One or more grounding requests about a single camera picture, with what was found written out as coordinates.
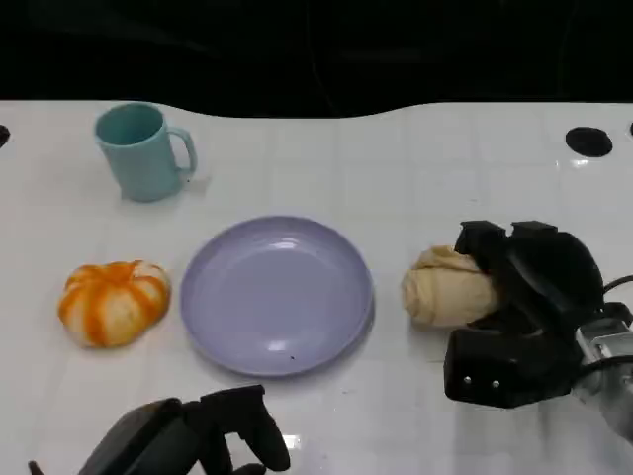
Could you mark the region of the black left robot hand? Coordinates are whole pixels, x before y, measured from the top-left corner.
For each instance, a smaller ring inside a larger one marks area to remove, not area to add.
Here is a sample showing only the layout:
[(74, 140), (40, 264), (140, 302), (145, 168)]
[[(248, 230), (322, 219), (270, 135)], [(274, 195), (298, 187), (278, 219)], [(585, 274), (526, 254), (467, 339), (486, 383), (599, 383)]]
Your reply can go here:
[[(81, 474), (264, 474), (290, 469), (288, 448), (268, 413), (261, 385), (222, 390), (183, 403), (169, 398), (122, 415)], [(238, 435), (258, 461), (235, 468), (226, 443)]]

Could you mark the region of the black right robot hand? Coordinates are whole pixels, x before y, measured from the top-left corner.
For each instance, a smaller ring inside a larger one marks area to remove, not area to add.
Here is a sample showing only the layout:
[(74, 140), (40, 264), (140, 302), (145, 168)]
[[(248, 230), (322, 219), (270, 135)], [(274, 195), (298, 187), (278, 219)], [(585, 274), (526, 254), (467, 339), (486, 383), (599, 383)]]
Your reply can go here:
[(456, 249), (491, 278), (497, 309), (453, 331), (443, 374), (457, 402), (514, 409), (570, 393), (582, 352), (578, 327), (604, 308), (603, 280), (587, 247), (557, 227), (463, 223)]

